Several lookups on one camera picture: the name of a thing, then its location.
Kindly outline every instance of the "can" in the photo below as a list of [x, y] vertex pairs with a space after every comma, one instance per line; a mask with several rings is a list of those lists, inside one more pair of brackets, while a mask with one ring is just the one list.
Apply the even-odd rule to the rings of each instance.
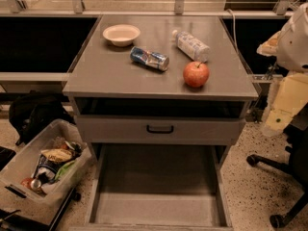
[[148, 50], [143, 50], [138, 47], [133, 47], [130, 54], [131, 60], [143, 65], [151, 66], [161, 71], [166, 71], [169, 64], [169, 57]]

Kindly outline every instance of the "desk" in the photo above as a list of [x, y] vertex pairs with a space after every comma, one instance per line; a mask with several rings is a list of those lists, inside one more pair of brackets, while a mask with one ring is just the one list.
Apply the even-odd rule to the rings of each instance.
[[[168, 71], [134, 64], [132, 45], [104, 40], [115, 24], [139, 27], [135, 45], [168, 55]], [[200, 89], [183, 81], [191, 59], [175, 46], [175, 29], [211, 48], [210, 78]], [[64, 94], [93, 155], [101, 146], [89, 225], [70, 230], [232, 230], [219, 169], [258, 94], [218, 17], [103, 15]]]

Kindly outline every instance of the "floor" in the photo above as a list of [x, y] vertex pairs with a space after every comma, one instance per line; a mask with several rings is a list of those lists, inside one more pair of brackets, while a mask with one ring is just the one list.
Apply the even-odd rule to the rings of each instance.
[[[237, 142], [231, 147], [222, 167], [222, 181], [229, 213], [235, 231], [271, 231], [269, 216], [285, 214], [300, 198], [299, 184], [280, 171], [267, 166], [251, 167], [245, 161], [247, 155], [257, 153], [279, 162], [287, 162], [288, 153], [285, 135], [266, 138], [260, 132], [261, 124], [248, 122]], [[0, 142], [2, 146], [20, 151], [14, 145], [18, 136], [5, 115], [0, 119]], [[72, 201], [66, 210], [57, 230], [67, 231], [71, 226], [84, 223], [87, 203], [90, 199], [91, 180], [95, 166], [87, 173], [77, 187], [82, 194], [79, 202]], [[0, 183], [0, 206], [6, 211], [20, 209], [23, 217], [48, 224], [56, 208], [51, 208], [22, 199], [4, 188]], [[308, 208], [305, 208], [284, 230], [308, 230]]]

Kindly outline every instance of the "gray tabletop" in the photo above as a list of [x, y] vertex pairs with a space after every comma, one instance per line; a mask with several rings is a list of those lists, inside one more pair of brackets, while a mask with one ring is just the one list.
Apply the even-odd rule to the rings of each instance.
[[[116, 24], [141, 30], [133, 45], [112, 46], [102, 36]], [[187, 31], [210, 46], [210, 78], [199, 89], [184, 83], [183, 69], [191, 62], [175, 45], [172, 31]], [[133, 46], [169, 56], [168, 71], [133, 63]], [[64, 87], [64, 94], [92, 97], [253, 100], [258, 94], [221, 21], [211, 16], [103, 15], [80, 61]]]

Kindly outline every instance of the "plastic bin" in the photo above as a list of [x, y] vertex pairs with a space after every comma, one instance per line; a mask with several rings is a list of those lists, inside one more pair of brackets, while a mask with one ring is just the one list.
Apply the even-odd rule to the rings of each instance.
[[[54, 139], [63, 137], [67, 141], [77, 141], [83, 152], [75, 164], [47, 195], [40, 195], [22, 186], [20, 182], [31, 177], [37, 166], [40, 151], [52, 148]], [[0, 180], [6, 188], [21, 197], [27, 197], [39, 204], [56, 206], [61, 204], [68, 191], [75, 187], [92, 162], [88, 146], [82, 142], [77, 127], [61, 119], [51, 122], [33, 138], [0, 172]]]

